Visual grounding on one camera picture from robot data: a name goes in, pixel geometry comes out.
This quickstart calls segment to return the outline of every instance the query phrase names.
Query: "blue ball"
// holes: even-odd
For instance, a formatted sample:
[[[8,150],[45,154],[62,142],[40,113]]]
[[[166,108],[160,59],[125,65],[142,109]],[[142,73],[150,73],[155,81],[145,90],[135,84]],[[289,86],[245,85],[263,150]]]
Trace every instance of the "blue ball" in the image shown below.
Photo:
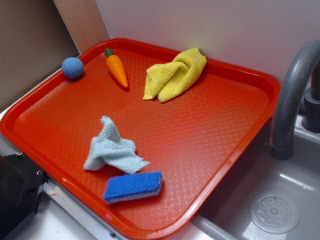
[[[84,73],[84,64],[76,57],[69,57],[62,63],[62,72],[70,79],[76,79]]]

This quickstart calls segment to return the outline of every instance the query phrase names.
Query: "gray faucet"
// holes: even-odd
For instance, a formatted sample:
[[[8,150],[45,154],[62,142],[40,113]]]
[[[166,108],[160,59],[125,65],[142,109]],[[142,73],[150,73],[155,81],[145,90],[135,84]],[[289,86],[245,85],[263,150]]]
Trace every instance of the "gray faucet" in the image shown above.
[[[311,88],[306,89],[311,77]],[[278,160],[294,154],[294,130],[304,95],[305,129],[320,133],[320,40],[304,45],[293,59],[278,97],[272,121],[270,152]]]

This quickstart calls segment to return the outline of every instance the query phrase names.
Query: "light blue cloth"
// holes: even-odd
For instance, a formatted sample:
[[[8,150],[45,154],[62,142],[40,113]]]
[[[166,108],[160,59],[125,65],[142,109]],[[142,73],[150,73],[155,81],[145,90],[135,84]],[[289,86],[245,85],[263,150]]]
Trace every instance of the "light blue cloth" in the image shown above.
[[[133,141],[122,139],[114,122],[103,116],[104,124],[99,136],[91,141],[90,152],[83,168],[97,171],[106,164],[116,167],[127,174],[134,174],[150,162],[136,155],[136,145]]]

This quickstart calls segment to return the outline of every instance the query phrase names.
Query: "yellow cloth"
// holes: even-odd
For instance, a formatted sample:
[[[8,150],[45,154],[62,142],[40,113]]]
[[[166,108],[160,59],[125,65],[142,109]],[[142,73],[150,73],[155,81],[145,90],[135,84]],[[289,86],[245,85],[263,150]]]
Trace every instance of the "yellow cloth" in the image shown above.
[[[172,62],[156,64],[146,70],[144,100],[158,97],[164,103],[186,91],[202,73],[207,59],[198,48],[179,53]]]

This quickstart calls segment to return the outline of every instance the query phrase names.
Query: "plastic tray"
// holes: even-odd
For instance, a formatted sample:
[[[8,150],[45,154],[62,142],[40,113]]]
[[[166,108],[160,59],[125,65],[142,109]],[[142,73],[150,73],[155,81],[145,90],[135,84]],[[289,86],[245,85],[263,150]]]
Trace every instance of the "plastic tray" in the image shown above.
[[[112,48],[126,68],[123,89],[106,68]],[[0,123],[2,134],[52,178],[124,236],[157,239],[184,226],[201,207],[272,115],[280,86],[265,73],[208,59],[198,81],[165,103],[143,100],[146,70],[178,54],[129,39],[102,42],[79,58],[78,80],[61,71],[15,104]],[[111,166],[85,171],[91,139],[110,117],[137,155],[162,171],[159,196],[108,205]]]

